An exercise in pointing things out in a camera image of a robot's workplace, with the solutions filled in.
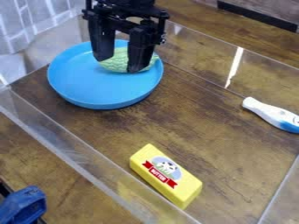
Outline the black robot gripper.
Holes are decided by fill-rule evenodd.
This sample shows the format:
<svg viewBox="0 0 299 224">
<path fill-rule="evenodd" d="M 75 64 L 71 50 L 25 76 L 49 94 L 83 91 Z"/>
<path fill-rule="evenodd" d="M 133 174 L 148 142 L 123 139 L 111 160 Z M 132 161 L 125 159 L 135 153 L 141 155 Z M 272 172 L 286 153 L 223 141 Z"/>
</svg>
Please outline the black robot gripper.
<svg viewBox="0 0 299 224">
<path fill-rule="evenodd" d="M 127 71 L 137 73 L 148 67 L 155 45 L 164 42 L 169 19 L 155 0 L 85 0 L 81 12 L 95 59 L 104 61 L 113 56 L 116 32 L 123 32 L 129 37 Z"/>
</svg>

